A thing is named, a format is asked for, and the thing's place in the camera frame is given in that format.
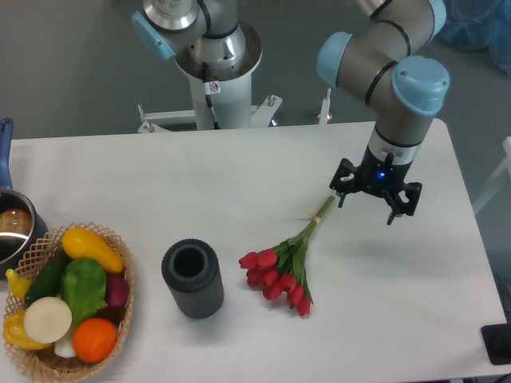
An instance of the wicker basket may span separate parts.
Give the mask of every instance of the wicker basket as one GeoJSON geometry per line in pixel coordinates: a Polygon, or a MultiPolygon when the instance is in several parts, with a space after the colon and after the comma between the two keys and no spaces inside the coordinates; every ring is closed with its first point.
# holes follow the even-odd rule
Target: wicker basket
{"type": "MultiPolygon", "coordinates": [[[[30,249],[24,254],[23,259],[19,261],[16,269],[18,276],[34,280],[39,270],[41,270],[49,258],[55,254],[55,251],[61,245],[61,237],[71,227],[83,227],[87,230],[99,234],[125,262],[124,277],[129,283],[129,297],[124,307],[111,308],[106,307],[97,312],[95,317],[105,318],[112,321],[117,328],[117,343],[112,352],[104,360],[91,364],[81,361],[77,357],[62,358],[53,352],[53,346],[40,351],[32,351],[21,349],[17,346],[6,343],[7,355],[10,357],[16,370],[24,377],[32,379],[32,381],[44,382],[76,382],[86,379],[91,375],[103,369],[112,361],[122,346],[128,333],[129,323],[133,311],[134,297],[134,275],[133,264],[129,249],[122,241],[119,235],[111,231],[107,227],[96,225],[95,223],[72,223],[68,227],[46,233],[44,238],[38,239],[30,249]]],[[[7,297],[6,314],[4,318],[10,314],[23,310],[23,303],[12,294],[7,297]]]]}

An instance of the red tulip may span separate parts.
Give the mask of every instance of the red tulip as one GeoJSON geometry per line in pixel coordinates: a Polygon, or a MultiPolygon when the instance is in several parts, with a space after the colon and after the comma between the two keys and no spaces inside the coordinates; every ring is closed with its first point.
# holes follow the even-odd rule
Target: red tulip
{"type": "Polygon", "coordinates": [[[296,287],[296,278],[293,274],[286,273],[280,277],[279,283],[283,286],[284,291],[290,293],[296,287]]]}
{"type": "Polygon", "coordinates": [[[263,283],[266,286],[273,286],[277,283],[279,280],[279,272],[277,269],[270,269],[265,275],[264,275],[264,281],[263,283]]]}
{"type": "Polygon", "coordinates": [[[273,286],[271,287],[271,290],[270,290],[270,292],[268,293],[268,297],[267,297],[267,299],[268,299],[268,300],[270,300],[270,301],[272,301],[272,300],[274,300],[274,299],[277,299],[277,297],[278,297],[279,295],[281,295],[281,294],[282,294],[282,292],[283,292],[283,288],[282,288],[282,286],[280,285],[280,283],[276,283],[275,285],[273,285],[273,286]]]}
{"type": "Polygon", "coordinates": [[[264,273],[261,270],[252,269],[247,271],[247,284],[253,289],[263,283],[264,273]]]}
{"type": "Polygon", "coordinates": [[[263,296],[268,299],[268,295],[270,294],[272,286],[264,286],[263,287],[263,296]]]}
{"type": "Polygon", "coordinates": [[[293,291],[287,293],[287,301],[290,305],[296,306],[300,302],[300,299],[303,297],[303,293],[305,293],[305,289],[301,285],[296,285],[293,291]]]}
{"type": "Polygon", "coordinates": [[[255,251],[251,251],[243,258],[241,258],[238,263],[240,264],[242,269],[255,269],[257,268],[257,259],[259,255],[255,251]]]}
{"type": "Polygon", "coordinates": [[[263,251],[257,259],[257,267],[263,269],[265,267],[272,267],[277,263],[277,253],[272,249],[263,251]]]}
{"type": "Polygon", "coordinates": [[[309,301],[307,298],[302,297],[300,299],[300,302],[298,302],[298,305],[296,305],[296,309],[298,310],[298,314],[300,316],[305,316],[311,313],[311,301],[309,301]]]}

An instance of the yellow bell pepper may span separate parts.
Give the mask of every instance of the yellow bell pepper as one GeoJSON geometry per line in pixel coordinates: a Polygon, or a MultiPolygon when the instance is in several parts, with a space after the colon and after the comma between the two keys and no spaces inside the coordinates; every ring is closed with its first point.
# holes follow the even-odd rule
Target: yellow bell pepper
{"type": "Polygon", "coordinates": [[[36,342],[26,334],[23,327],[24,318],[25,311],[22,310],[9,315],[3,321],[3,338],[6,342],[23,349],[45,349],[49,347],[51,344],[36,342]]]}
{"type": "Polygon", "coordinates": [[[125,268],[121,256],[102,237],[81,227],[62,235],[62,247],[71,259],[95,259],[107,273],[119,274],[125,268]]]}

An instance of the metal pot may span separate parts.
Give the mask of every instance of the metal pot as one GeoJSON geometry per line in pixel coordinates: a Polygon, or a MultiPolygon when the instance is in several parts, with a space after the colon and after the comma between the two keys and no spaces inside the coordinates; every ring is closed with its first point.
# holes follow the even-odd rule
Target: metal pot
{"type": "Polygon", "coordinates": [[[22,193],[13,190],[9,170],[14,122],[0,121],[0,279],[18,267],[23,254],[47,232],[45,221],[22,193]]]}

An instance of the tulip bouquet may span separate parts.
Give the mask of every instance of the tulip bouquet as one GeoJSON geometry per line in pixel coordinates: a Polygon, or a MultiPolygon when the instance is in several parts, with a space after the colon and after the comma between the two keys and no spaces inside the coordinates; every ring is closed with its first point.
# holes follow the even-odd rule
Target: tulip bouquet
{"type": "Polygon", "coordinates": [[[268,300],[287,293],[291,308],[296,307],[301,316],[311,312],[313,301],[307,284],[305,257],[309,238],[334,200],[334,196],[328,197],[309,224],[296,236],[270,249],[251,251],[239,260],[241,268],[247,269],[247,284],[252,289],[262,286],[263,296],[268,300]]]}

